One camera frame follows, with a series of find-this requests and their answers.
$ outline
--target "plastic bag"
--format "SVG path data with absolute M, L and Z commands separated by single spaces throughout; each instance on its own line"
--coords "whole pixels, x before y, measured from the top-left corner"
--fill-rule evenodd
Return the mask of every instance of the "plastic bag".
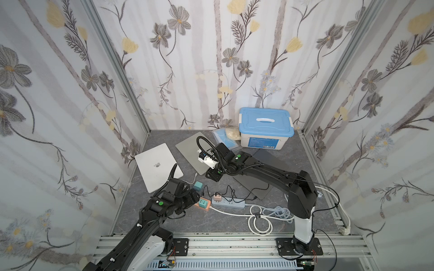
M 238 127 L 229 127 L 226 128 L 226 136 L 232 140 L 241 140 L 241 134 Z

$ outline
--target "metal mounting plate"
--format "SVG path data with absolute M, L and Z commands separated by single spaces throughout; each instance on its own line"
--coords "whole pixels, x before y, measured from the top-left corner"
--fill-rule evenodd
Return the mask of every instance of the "metal mounting plate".
M 188 238 L 174 238 L 175 253 L 177 257 L 187 256 L 188 254 Z
M 292 238 L 276 238 L 277 251 L 280 256 L 298 256 L 294 251 L 294 244 L 292 243 Z M 314 238 L 312 241 L 312 250 L 315 251 L 317 255 L 323 255 L 321 245 L 319 244 L 318 238 Z M 306 251 L 305 256 L 313 255 L 311 251 Z

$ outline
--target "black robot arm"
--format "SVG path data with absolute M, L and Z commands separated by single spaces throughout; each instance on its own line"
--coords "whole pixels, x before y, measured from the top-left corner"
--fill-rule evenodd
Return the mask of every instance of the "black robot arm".
M 197 203 L 200 198 L 200 195 L 194 189 L 190 189 L 187 183 L 173 178 L 176 166 L 177 164 L 173 166 L 168 181 L 139 211 L 136 225 L 107 256 L 97 264 L 88 263 L 83 271 L 126 271 L 131 264 L 137 264 L 139 267 L 143 262 L 147 265 L 149 260 L 160 253 L 169 253 L 172 249 L 173 234 L 160 228 L 161 224 L 173 213 L 179 215 L 185 212 L 185 209 Z M 155 256 L 148 258 L 146 255 L 138 255 L 152 236 L 157 236 L 160 241 L 163 241 L 162 251 L 157 251 Z
M 206 141 L 212 154 L 206 152 L 200 144 Z M 312 213 L 315 210 L 318 192 L 310 175 L 301 170 L 299 173 L 285 171 L 257 160 L 249 153 L 240 152 L 235 155 L 223 143 L 214 146 L 207 138 L 199 136 L 196 140 L 201 152 L 199 159 L 208 165 L 206 177 L 216 182 L 224 174 L 231 176 L 246 175 L 268 183 L 288 195 L 288 210 L 294 215 L 293 243 L 296 252 L 304 254 L 311 250 L 314 240 L 312 230 Z

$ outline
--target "white power strip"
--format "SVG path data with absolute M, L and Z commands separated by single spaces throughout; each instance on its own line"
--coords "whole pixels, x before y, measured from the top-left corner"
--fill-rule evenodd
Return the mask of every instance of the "white power strip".
M 246 202 L 243 199 L 237 199 L 237 198 L 233 198 L 232 201 L 227 201 L 223 197 L 221 198 L 221 201 L 215 201 L 213 198 L 211 200 L 211 204 L 215 206 L 232 207 L 237 209 L 244 209 L 246 207 Z

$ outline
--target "white cable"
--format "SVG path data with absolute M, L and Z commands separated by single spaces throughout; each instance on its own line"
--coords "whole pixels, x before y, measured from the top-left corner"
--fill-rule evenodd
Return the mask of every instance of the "white cable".
M 210 209 L 213 209 L 214 211 L 220 212 L 220 213 L 225 214 L 225 215 L 248 217 L 249 220 L 247 221 L 247 224 L 248 224 L 248 226 L 249 226 L 250 231 L 251 231 L 253 234 L 255 234 L 255 235 L 259 235 L 259 236 L 266 236 L 266 235 L 269 235 L 269 234 L 271 234 L 271 233 L 273 232 L 273 224 L 271 223 L 271 221 L 270 221 L 269 219 L 276 219 L 276 220 L 282 220 L 282 221 L 292 221 L 292 220 L 294 219 L 294 217 L 289 217 L 289 218 L 288 218 L 288 216 L 290 215 L 290 214 L 289 214 L 289 210 L 288 210 L 288 212 L 286 213 L 286 212 L 284 212 L 284 210 L 285 210 L 286 208 L 282 208 L 282 207 L 280 207 L 280 206 L 276 206 L 276 208 L 266 208 L 266 207 L 263 207 L 263 206 L 261 206 L 261 205 L 257 205 L 257 204 L 246 204 L 246 205 L 249 205 L 249 206 L 250 206 L 250 210 L 249 210 L 249 211 L 250 211 L 250 214 L 249 214 L 249 215 L 232 214 L 232 213 L 228 213 L 228 212 L 223 212 L 223 211 L 220 211 L 220 210 L 214 208 L 213 206 L 210 206 Z M 259 229 L 256 227 L 256 215 L 253 214 L 253 212 L 252 212 L 252 208 L 255 207 L 255 206 L 258 207 L 258 208 L 260 209 L 259 214 L 261 214 L 261 218 L 265 219 L 265 220 L 268 222 L 268 228 L 267 228 L 267 230 L 265 230 L 265 231 L 261 231 L 261 230 L 259 230 Z M 281 217 L 275 217 L 275 216 L 263 215 L 263 212 L 264 212 L 265 210 L 272 211 L 272 213 L 271 213 L 270 215 L 274 214 L 274 215 L 281 216 Z M 253 226 L 255 227 L 255 229 L 256 229 L 259 233 L 255 232 L 255 231 L 252 229 L 252 226 L 250 225 L 250 220 L 252 219 L 252 217 L 254 217 L 254 219 L 253 219 Z
M 197 172 L 196 172 L 196 174 L 194 175 L 194 180 L 193 180 L 193 182 L 191 182 L 191 183 L 187 182 L 186 180 L 183 180 L 183 181 L 185 181 L 185 182 L 188 183 L 188 184 L 193 184 L 193 183 L 196 181 L 196 176 L 197 176 Z
M 335 199 L 336 199 L 336 202 L 338 202 L 339 200 L 338 200 L 338 197 L 334 194 L 334 193 L 332 193 L 330 190 L 327 190 L 327 189 L 325 189 L 325 188 L 322 188 L 322 187 L 319 187 L 319 186 L 315 186 L 316 188 L 319 188 L 319 189 L 321 189 L 321 190 L 324 190 L 324 191 L 326 191 L 326 192 L 328 192 L 328 193 L 330 193 Z M 348 218 L 348 227 L 346 227 L 346 228 L 343 228 L 343 227 L 341 227 L 340 229 L 339 229 L 339 232 L 342 234 L 342 235 L 349 235 L 350 233 L 351 233 L 351 220 L 350 220 L 350 217 L 349 217 L 349 215 L 347 214 L 347 212 L 345 212 L 345 210 L 344 210 L 344 207 L 342 207 L 342 204 L 339 202 L 339 206 L 341 207 L 341 210 L 344 212 L 344 214 L 346 215 L 346 217 Z
M 283 208 L 280 206 L 276 206 L 275 208 L 267 208 L 258 204 L 249 204 L 246 203 L 247 206 L 257 206 L 259 208 L 262 208 L 261 215 L 267 215 L 267 216 L 276 216 L 282 219 L 288 219 L 291 218 L 291 212 L 288 210 L 288 208 Z

